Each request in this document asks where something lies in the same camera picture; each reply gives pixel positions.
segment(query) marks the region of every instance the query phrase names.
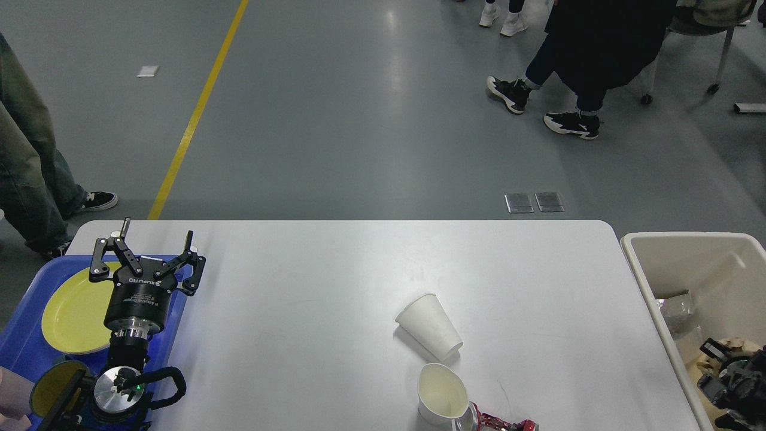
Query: blue tray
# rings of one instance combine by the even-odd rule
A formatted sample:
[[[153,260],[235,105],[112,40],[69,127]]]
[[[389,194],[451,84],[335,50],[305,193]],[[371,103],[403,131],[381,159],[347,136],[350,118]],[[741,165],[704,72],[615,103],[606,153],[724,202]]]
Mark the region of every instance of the blue tray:
[[[168,261],[175,256],[153,256]],[[62,359],[64,354],[55,350],[47,343],[42,333],[42,316],[45,306],[53,293],[69,277],[90,267],[89,255],[68,255],[56,258],[43,266],[35,275],[32,284],[14,311],[8,326],[0,334],[0,366],[8,368],[20,376],[37,382],[40,377]],[[105,262],[114,262],[115,256],[104,256]],[[191,274],[191,267],[185,266],[175,275],[179,281]],[[150,361],[145,371],[154,371],[164,367],[168,362],[170,350],[181,322],[181,316],[186,304],[186,295],[174,293],[170,301],[170,312],[165,323],[165,330],[155,335],[149,343]],[[67,358],[85,363],[91,373],[98,373],[106,364],[108,349],[92,354],[66,355]],[[148,390],[157,391],[159,383],[150,384]],[[37,429],[42,418],[34,414],[29,418],[31,429]],[[103,429],[115,429],[114,426]]]

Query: white sneaker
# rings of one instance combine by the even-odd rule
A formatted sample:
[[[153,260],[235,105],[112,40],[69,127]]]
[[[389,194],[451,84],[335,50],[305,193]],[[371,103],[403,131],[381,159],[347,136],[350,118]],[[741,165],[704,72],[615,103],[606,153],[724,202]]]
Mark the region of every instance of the white sneaker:
[[[484,10],[481,11],[481,19],[479,25],[484,28],[492,27],[492,23],[500,16],[500,10],[497,5],[484,5]]]
[[[510,38],[516,33],[526,30],[526,28],[527,24],[524,22],[520,14],[509,13],[506,17],[506,21],[502,23],[500,34]]]

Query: black coat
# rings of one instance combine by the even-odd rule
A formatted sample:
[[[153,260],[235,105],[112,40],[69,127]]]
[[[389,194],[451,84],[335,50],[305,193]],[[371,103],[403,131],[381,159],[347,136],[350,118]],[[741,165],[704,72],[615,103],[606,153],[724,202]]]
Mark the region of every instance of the black coat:
[[[545,31],[575,93],[629,83],[660,52],[676,0],[558,0]]]

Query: gray floor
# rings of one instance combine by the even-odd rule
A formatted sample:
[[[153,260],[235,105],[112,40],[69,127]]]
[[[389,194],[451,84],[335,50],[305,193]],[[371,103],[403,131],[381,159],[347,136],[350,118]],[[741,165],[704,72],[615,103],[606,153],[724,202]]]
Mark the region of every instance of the gray floor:
[[[522,74],[550,5],[515,37],[482,2],[251,0],[162,219],[602,219],[645,231],[745,232],[766,243],[766,30],[671,35],[655,101],[643,77],[607,95],[601,136],[542,123],[574,97],[556,77],[511,116],[488,74]],[[503,7],[507,2],[499,0]],[[94,217],[147,217],[239,1],[0,3],[0,29],[48,103]],[[154,78],[135,78],[159,64]],[[503,194],[560,192],[566,212],[511,215]],[[43,261],[0,221],[0,327]]]

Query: white paper cup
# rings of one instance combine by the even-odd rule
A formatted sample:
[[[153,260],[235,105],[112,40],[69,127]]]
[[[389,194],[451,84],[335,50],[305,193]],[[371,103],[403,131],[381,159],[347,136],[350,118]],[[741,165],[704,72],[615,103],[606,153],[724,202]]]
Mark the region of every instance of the white paper cup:
[[[417,381],[417,410],[426,421],[442,425],[468,410],[468,393],[463,381],[442,364],[426,364]]]
[[[29,394],[34,384],[7,368],[0,367],[0,414],[21,419],[32,413]]]
[[[463,340],[435,294],[425,294],[412,301],[396,321],[439,361],[446,360],[463,346]]]

